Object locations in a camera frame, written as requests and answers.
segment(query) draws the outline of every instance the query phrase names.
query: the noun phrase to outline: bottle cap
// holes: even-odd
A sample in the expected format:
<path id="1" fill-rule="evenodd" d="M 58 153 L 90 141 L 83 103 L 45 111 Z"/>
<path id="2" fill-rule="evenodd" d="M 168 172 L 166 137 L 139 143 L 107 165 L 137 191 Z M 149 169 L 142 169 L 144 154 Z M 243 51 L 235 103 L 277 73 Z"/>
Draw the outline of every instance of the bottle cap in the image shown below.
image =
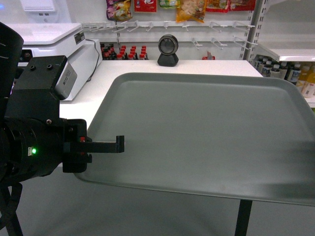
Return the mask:
<path id="1" fill-rule="evenodd" d="M 307 66 L 307 65 L 303 65 L 303 66 L 302 66 L 302 70 L 309 71 L 309 70 L 310 70 L 310 67 L 309 67 L 309 66 Z"/>

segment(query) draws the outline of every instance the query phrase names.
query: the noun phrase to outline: black bracket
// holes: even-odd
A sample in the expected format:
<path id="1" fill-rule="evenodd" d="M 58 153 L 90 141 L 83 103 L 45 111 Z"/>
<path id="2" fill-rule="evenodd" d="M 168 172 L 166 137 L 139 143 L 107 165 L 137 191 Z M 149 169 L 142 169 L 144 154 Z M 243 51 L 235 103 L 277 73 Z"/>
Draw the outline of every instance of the black bracket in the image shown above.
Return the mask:
<path id="1" fill-rule="evenodd" d="M 116 136 L 116 142 L 66 142 L 63 145 L 67 152 L 120 153 L 125 150 L 125 137 Z"/>
<path id="2" fill-rule="evenodd" d="M 251 200 L 241 200 L 238 209 L 235 236 L 246 236 L 252 210 Z"/>

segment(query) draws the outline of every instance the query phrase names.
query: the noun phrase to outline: snack bag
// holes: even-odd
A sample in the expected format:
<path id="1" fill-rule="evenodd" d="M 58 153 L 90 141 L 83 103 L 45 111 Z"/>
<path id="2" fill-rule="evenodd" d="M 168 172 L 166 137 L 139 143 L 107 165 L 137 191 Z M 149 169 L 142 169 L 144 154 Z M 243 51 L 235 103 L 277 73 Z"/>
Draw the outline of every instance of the snack bag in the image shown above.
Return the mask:
<path id="1" fill-rule="evenodd" d="M 230 11 L 253 11 L 256 0 L 230 0 Z"/>
<path id="2" fill-rule="evenodd" d="M 195 20 L 204 23 L 207 0 L 181 0 L 177 8 L 176 22 Z"/>
<path id="3" fill-rule="evenodd" d="M 159 0 L 159 6 L 162 8 L 179 7 L 179 0 Z"/>
<path id="4" fill-rule="evenodd" d="M 130 12 L 131 0 L 106 0 L 106 16 L 110 21 L 128 21 L 132 18 Z"/>
<path id="5" fill-rule="evenodd" d="M 230 0 L 208 0 L 206 11 L 228 12 Z"/>
<path id="6" fill-rule="evenodd" d="M 134 0 L 134 12 L 156 12 L 157 0 Z"/>

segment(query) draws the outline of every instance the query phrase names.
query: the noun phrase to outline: cable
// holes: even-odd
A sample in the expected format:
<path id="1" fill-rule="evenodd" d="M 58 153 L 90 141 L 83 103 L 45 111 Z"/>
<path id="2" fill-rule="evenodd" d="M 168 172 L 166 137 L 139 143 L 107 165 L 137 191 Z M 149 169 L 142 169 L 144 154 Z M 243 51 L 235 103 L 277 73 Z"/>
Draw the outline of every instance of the cable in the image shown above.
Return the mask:
<path id="1" fill-rule="evenodd" d="M 91 41 L 91 42 L 94 42 L 94 48 L 95 48 L 95 50 L 96 50 L 96 52 L 97 52 L 97 54 L 98 54 L 98 57 L 97 57 L 97 61 L 96 61 L 96 65 L 95 65 L 94 71 L 92 72 L 92 74 L 90 75 L 89 79 L 87 80 L 87 82 L 89 82 L 89 81 L 91 81 L 92 76 L 94 75 L 94 73 L 95 73 L 95 71 L 96 71 L 96 68 L 97 68 L 97 64 L 98 64 L 98 60 L 99 60 L 100 54 L 99 54 L 99 52 L 98 52 L 98 50 L 97 50 L 97 48 L 96 48 L 96 42 L 95 42 L 94 40 L 91 40 L 91 39 L 85 39 L 85 40 L 87 40 L 87 41 Z"/>

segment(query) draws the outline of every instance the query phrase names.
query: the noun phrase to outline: metal pegboard hook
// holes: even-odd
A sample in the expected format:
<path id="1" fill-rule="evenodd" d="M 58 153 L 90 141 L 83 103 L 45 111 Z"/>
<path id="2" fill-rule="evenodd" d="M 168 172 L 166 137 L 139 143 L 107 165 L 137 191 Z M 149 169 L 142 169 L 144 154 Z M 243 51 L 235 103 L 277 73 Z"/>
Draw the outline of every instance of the metal pegboard hook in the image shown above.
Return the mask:
<path id="1" fill-rule="evenodd" d="M 139 22 L 139 21 L 135 21 L 135 23 L 136 23 L 136 27 L 135 27 L 135 28 L 133 28 L 133 29 L 127 29 L 127 31 L 128 31 L 128 32 L 133 32 L 134 30 L 136 30 L 137 28 L 139 28 L 138 22 Z"/>
<path id="2" fill-rule="evenodd" d="M 91 32 L 95 32 L 95 31 L 101 31 L 101 30 L 110 30 L 112 28 L 114 28 L 113 26 L 107 26 L 107 24 L 112 24 L 112 22 L 104 22 L 101 23 L 101 25 L 99 26 L 99 28 L 91 30 Z"/>
<path id="3" fill-rule="evenodd" d="M 164 21 L 164 28 L 167 30 L 167 27 L 168 27 L 168 23 L 171 22 L 171 21 Z"/>
<path id="4" fill-rule="evenodd" d="M 191 42 L 195 45 L 197 50 L 199 50 L 199 47 L 202 46 L 202 44 L 199 44 L 195 38 L 192 38 Z"/>
<path id="5" fill-rule="evenodd" d="M 122 31 L 122 30 L 127 29 L 127 28 L 128 28 L 127 25 L 126 25 L 127 22 L 128 22 L 128 21 L 121 22 L 119 25 L 123 25 L 124 27 L 123 27 L 122 29 L 113 30 L 113 33 L 117 33 L 117 32 L 120 32 L 120 31 Z"/>
<path id="6" fill-rule="evenodd" d="M 149 23 L 149 25 L 148 25 L 148 29 L 146 29 L 146 32 L 149 32 L 154 26 L 153 26 L 153 22 L 152 21 L 150 21 L 150 23 Z"/>
<path id="7" fill-rule="evenodd" d="M 222 28 L 227 27 L 227 26 L 224 26 L 224 25 L 220 25 L 219 23 L 217 23 L 217 22 L 215 22 L 215 21 L 211 21 L 210 24 L 209 24 L 209 27 L 210 27 L 211 29 L 213 29 L 213 30 L 219 32 L 219 33 L 221 33 L 222 30 L 213 28 L 214 25 L 219 26 L 219 27 L 222 27 Z"/>
<path id="8" fill-rule="evenodd" d="M 212 38 L 212 39 L 211 39 L 211 43 L 213 43 L 216 47 L 220 48 L 221 50 L 223 49 L 222 46 L 227 46 L 227 44 L 222 44 L 220 41 L 218 41 L 218 40 L 215 39 L 215 38 Z"/>
<path id="9" fill-rule="evenodd" d="M 243 28 L 239 28 L 238 25 L 241 25 L 242 27 L 246 27 L 246 29 L 243 29 Z M 242 22 L 239 22 L 239 21 L 234 21 L 233 22 L 233 28 L 237 29 L 237 30 L 240 30 L 240 31 L 245 31 L 245 32 L 248 32 L 250 30 L 250 28 L 252 27 L 255 27 L 255 26 L 251 26 L 251 25 L 246 25 Z"/>
<path id="10" fill-rule="evenodd" d="M 244 49 L 246 49 L 246 50 L 249 50 L 249 48 L 247 48 L 247 47 L 245 47 L 244 45 L 242 45 L 242 44 L 236 42 L 236 39 L 237 39 L 237 38 L 238 38 L 238 37 L 234 37 L 233 42 L 236 43 L 237 45 L 240 45 L 242 48 L 244 48 Z"/>
<path id="11" fill-rule="evenodd" d="M 190 25 L 187 25 L 187 24 L 185 23 L 185 25 L 183 25 L 182 28 L 185 28 L 185 29 L 187 30 L 187 32 L 188 32 L 188 31 L 189 31 L 189 30 L 188 30 L 188 27 L 189 27 L 189 26 L 190 26 Z"/>
<path id="12" fill-rule="evenodd" d="M 249 41 L 247 41 L 247 40 L 243 40 L 243 39 L 241 39 L 241 38 L 239 38 L 239 37 L 236 37 L 236 36 L 233 36 L 233 37 L 234 37 L 234 40 L 235 40 L 235 39 L 238 39 L 238 40 L 240 40 L 240 41 L 247 42 L 247 43 L 252 44 L 252 45 L 258 45 L 257 43 L 252 43 L 252 42 L 249 42 Z"/>

